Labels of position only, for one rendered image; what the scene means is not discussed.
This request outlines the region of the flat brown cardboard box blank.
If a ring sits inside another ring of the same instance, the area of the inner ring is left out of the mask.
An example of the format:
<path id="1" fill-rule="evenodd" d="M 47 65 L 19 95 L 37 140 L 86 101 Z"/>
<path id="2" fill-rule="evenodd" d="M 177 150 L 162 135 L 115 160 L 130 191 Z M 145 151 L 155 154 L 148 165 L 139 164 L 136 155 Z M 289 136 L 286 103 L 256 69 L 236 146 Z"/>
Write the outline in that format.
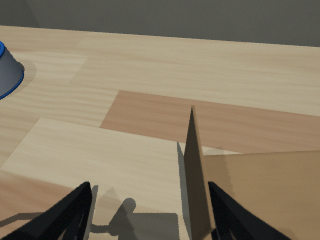
<path id="1" fill-rule="evenodd" d="M 203 155 L 191 107 L 184 166 L 192 240 L 213 240 L 208 182 L 292 240 L 320 240 L 320 150 Z"/>

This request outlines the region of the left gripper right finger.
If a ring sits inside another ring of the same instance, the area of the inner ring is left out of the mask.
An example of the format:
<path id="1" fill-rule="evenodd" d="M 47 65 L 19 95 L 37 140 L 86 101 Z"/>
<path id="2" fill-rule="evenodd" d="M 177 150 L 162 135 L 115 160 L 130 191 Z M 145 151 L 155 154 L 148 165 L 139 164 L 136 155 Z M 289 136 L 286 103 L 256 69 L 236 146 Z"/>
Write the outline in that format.
<path id="1" fill-rule="evenodd" d="M 208 182 L 215 229 L 213 240 L 292 240 L 265 223 L 223 191 L 214 182 Z M 230 231 L 229 231 L 230 229 Z"/>

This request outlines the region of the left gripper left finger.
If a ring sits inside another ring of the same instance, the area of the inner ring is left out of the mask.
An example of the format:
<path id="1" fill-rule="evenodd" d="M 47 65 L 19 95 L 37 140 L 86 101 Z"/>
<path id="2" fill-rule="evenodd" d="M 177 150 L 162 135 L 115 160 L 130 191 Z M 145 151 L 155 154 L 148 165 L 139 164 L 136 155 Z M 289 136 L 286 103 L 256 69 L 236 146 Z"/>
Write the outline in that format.
<path id="1" fill-rule="evenodd" d="M 0 240 L 83 240 L 92 192 L 90 182 L 83 182 L 50 209 L 9 233 Z"/>

